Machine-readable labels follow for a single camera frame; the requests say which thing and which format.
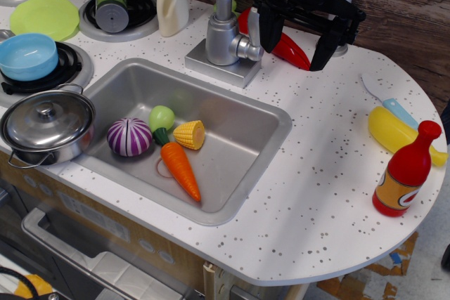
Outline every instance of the ketchup bottle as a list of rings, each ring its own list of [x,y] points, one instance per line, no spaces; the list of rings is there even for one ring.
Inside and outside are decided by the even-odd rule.
[[[372,196],[375,208],[391,217],[401,216],[409,208],[431,170],[430,146],[441,134],[433,121],[423,121],[414,142],[399,149]]]

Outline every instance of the stainless steel sink basin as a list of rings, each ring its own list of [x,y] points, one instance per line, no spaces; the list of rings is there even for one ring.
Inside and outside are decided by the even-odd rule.
[[[237,213],[292,127],[284,110],[138,58],[117,64],[84,94],[96,108],[95,137],[75,162],[205,225],[225,223]],[[114,121],[148,122],[156,105],[174,111],[175,126],[196,119],[205,125],[201,149],[186,149],[199,203],[168,177],[159,145],[137,157],[120,157],[108,146]]]

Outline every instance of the blue knife handle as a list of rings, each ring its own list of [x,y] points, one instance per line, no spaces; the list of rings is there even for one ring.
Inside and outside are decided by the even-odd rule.
[[[419,123],[403,108],[394,98],[388,98],[382,102],[383,107],[397,116],[401,121],[408,124],[411,128],[417,130]]]

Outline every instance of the countertop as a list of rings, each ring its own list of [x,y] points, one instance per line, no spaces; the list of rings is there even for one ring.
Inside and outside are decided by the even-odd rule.
[[[79,8],[88,0],[70,1]],[[184,56],[205,38],[212,13],[209,4],[189,4],[188,26],[173,37],[156,31],[135,41],[105,43],[80,32],[67,42],[92,59],[90,84],[119,61],[137,57],[284,109],[292,131],[238,213],[223,225],[202,226],[74,162],[39,170],[254,285],[333,278],[398,247],[432,208],[445,167],[432,168],[404,216],[389,218],[374,209],[372,194],[392,154],[369,134],[368,114],[380,102],[360,76],[374,74],[418,121],[442,125],[419,85],[388,57],[356,46],[320,72],[299,70],[266,53],[245,89],[225,84],[184,67]],[[0,28],[9,28],[13,11],[0,8]],[[312,58],[317,36],[284,32]],[[433,145],[446,152],[445,135]],[[0,148],[11,152],[3,142]]]

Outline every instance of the bottle label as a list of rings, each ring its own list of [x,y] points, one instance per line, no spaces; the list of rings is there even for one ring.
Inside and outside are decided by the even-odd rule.
[[[386,207],[395,210],[408,209],[414,197],[419,192],[420,186],[410,186],[400,183],[393,178],[386,169],[385,173],[375,189],[375,194]]]

